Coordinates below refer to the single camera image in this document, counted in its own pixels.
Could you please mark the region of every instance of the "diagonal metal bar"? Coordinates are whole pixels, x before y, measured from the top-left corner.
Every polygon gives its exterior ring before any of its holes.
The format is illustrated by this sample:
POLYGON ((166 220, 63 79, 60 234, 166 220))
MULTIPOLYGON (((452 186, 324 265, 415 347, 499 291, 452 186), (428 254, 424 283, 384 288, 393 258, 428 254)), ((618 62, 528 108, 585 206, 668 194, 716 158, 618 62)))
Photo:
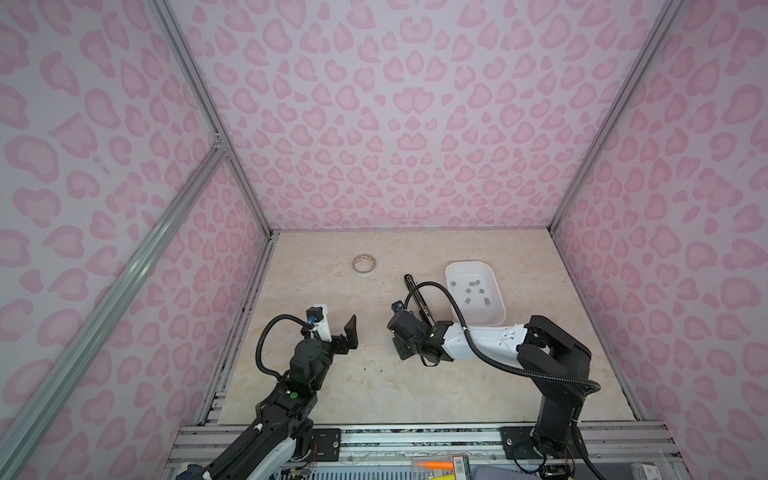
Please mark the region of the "diagonal metal bar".
POLYGON ((562 225, 563 219, 571 209, 571 205, 574 203, 576 193, 581 189, 581 186, 587 180, 592 167, 598 162, 600 154, 603 151, 607 139, 614 132, 616 126, 621 120, 621 115, 627 110, 632 96, 640 87, 646 73, 650 70, 654 60, 661 53, 661 49, 664 47, 667 39, 672 32, 673 27, 679 18, 682 18, 682 12, 685 10, 685 5, 688 0, 667 0, 664 6, 661 8, 661 13, 656 18, 654 26, 650 30, 650 34, 645 39, 643 47, 640 49, 640 53, 637 54, 634 63, 630 67, 627 73, 627 79, 621 85, 619 93, 616 95, 614 103, 611 105, 611 109, 605 116, 605 120, 600 126, 598 133, 594 136, 594 140, 587 149, 587 153, 584 155, 584 160, 579 165, 578 170, 573 179, 571 179, 568 188, 563 195, 563 201, 560 202, 558 209, 554 212, 552 222, 549 224, 549 231, 554 236, 557 229, 562 225))
POLYGON ((167 0, 147 0, 149 8, 154 14, 155 20, 157 20, 157 26, 163 32, 166 41, 170 46, 171 52, 174 54, 179 67, 181 68, 184 78, 190 85, 192 95, 197 100, 197 104, 200 105, 200 109, 203 115, 210 125, 211 131, 216 135, 217 140, 224 146, 232 150, 231 158, 227 163, 230 164, 230 168, 237 181, 237 187, 240 188, 240 192, 246 200, 248 208, 251 213, 257 219, 262 234, 269 238, 272 235, 272 230, 266 221, 264 212, 259 205, 259 201, 256 196, 256 192, 253 191, 248 178, 243 169, 243 165, 237 154, 231 148, 232 142, 227 135, 227 130, 224 128, 221 117, 216 110, 213 100, 205 88, 205 82, 202 75, 200 75, 200 69, 197 67, 191 50, 187 46, 184 40, 184 34, 181 31, 179 22, 176 19, 174 10, 170 7, 167 0))
POLYGON ((203 163, 170 203, 38 390, 19 412, 0 445, 0 480, 13 480, 24 468, 227 155, 222 147, 214 147, 208 152, 203 163))

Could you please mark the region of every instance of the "orange marker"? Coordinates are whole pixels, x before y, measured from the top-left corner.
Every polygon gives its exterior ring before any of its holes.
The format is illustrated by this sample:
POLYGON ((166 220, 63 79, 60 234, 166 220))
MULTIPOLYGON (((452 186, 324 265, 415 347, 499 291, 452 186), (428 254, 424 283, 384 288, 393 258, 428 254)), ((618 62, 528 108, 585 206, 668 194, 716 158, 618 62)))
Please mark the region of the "orange marker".
POLYGON ((432 470, 453 470, 453 462, 417 462, 416 466, 432 470))

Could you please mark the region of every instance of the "pink patterned wall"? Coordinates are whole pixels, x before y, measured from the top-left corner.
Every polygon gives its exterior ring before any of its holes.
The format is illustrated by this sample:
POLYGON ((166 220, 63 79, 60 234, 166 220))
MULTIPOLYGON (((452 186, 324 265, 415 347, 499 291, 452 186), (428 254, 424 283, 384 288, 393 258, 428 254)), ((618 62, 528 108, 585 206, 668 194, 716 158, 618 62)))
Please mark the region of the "pink patterned wall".
POLYGON ((141 0, 0 7, 0 435, 212 137, 141 0))
POLYGON ((200 408, 260 245, 222 165, 19 478, 156 478, 200 408))
POLYGON ((765 2, 693 2, 557 242, 696 480, 768 471, 765 2))
POLYGON ((547 225, 663 0, 176 0, 270 225, 547 225))

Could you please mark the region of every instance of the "white plastic container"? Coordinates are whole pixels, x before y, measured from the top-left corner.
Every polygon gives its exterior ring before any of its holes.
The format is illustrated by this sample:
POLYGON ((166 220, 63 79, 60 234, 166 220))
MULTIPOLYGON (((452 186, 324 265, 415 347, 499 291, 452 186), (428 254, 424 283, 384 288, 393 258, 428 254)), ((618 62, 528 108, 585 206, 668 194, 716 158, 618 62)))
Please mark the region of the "white plastic container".
MULTIPOLYGON (((507 319, 496 275, 487 263, 451 263, 445 268, 445 282, 468 326, 498 326, 507 319)), ((456 312, 453 318, 458 322, 456 312)))

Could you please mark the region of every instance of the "black wire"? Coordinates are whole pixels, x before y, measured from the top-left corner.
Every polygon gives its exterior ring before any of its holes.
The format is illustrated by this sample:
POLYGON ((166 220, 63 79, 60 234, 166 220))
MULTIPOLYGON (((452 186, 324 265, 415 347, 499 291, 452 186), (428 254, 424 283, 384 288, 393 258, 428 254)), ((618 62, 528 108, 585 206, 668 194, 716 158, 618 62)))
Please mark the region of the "black wire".
POLYGON ((541 463, 538 464, 538 467, 536 467, 535 470, 526 470, 525 468, 522 468, 520 466, 520 464, 518 463, 518 456, 517 456, 517 453, 516 453, 518 451, 518 447, 523 446, 523 445, 531 445, 531 446, 533 446, 533 444, 530 443, 530 442, 515 443, 512 446, 512 461, 515 462, 515 465, 517 465, 518 468, 521 469, 523 473, 527 473, 529 475, 533 475, 534 473, 539 473, 541 471, 541 469, 544 468, 544 465, 547 463, 547 456, 543 455, 544 458, 541 460, 541 463))
POLYGON ((581 437, 578 434, 578 425, 576 425, 576 420, 571 421, 571 436, 574 439, 574 444, 576 445, 576 451, 578 452, 579 456, 581 456, 581 459, 584 460, 584 464, 592 471, 592 474, 598 478, 598 480, 606 480, 603 474, 600 473, 600 471, 592 464, 592 461, 589 459, 589 455, 587 455, 587 452, 584 450, 584 444, 581 441, 581 437))
POLYGON ((275 326, 276 323, 278 323, 280 320, 291 320, 295 323, 298 323, 299 325, 311 330, 313 327, 310 323, 305 322, 304 320, 300 319, 297 316, 289 315, 287 313, 284 313, 283 315, 278 315, 275 318, 271 319, 270 322, 264 327, 264 331, 261 333, 261 336, 259 337, 259 342, 256 344, 256 367, 262 372, 266 373, 267 375, 271 375, 275 377, 276 379, 280 380, 280 377, 282 377, 278 372, 275 372, 272 369, 268 369, 264 366, 264 364, 261 362, 261 350, 264 348, 264 340, 266 340, 267 333, 270 332, 273 326, 275 326))
POLYGON ((488 363, 490 366, 496 369, 499 369, 502 372, 511 373, 512 375, 524 376, 529 379, 542 380, 544 382, 567 383, 569 385, 583 386, 587 388, 587 391, 584 393, 585 396, 600 390, 601 388, 600 384, 595 382, 594 380, 576 379, 570 376, 550 375, 548 373, 543 373, 543 372, 534 372, 533 370, 519 369, 514 366, 509 366, 504 363, 497 362, 496 360, 493 360, 491 357, 485 355, 483 352, 480 351, 480 349, 475 345, 475 342, 472 340, 472 336, 469 334, 469 328, 467 327, 467 322, 464 320, 464 315, 462 314, 462 311, 459 309, 458 305, 456 304, 456 300, 453 299, 453 295, 451 295, 448 289, 446 289, 443 285, 440 285, 437 282, 421 282, 419 285, 414 286, 411 289, 411 291, 408 292, 406 301, 403 303, 404 310, 408 309, 408 301, 411 300, 413 293, 423 286, 434 286, 436 288, 439 288, 445 294, 445 296, 448 297, 448 301, 451 303, 451 306, 456 312, 456 316, 458 317, 458 322, 461 323, 462 325, 462 329, 464 330, 464 337, 467 339, 467 344, 469 345, 469 348, 483 362, 488 363))

